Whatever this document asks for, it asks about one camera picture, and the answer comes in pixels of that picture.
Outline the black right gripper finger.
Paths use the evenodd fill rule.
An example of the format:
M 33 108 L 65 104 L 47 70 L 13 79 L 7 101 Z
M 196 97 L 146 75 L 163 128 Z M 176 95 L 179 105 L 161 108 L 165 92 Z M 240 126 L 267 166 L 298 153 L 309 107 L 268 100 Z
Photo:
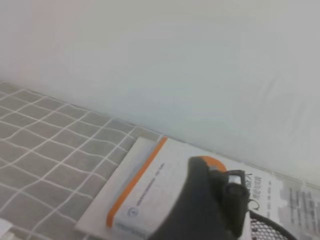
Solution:
M 188 161 L 187 178 L 151 240 L 237 240 L 243 234 L 249 190 L 243 170 L 210 169 L 202 157 Z

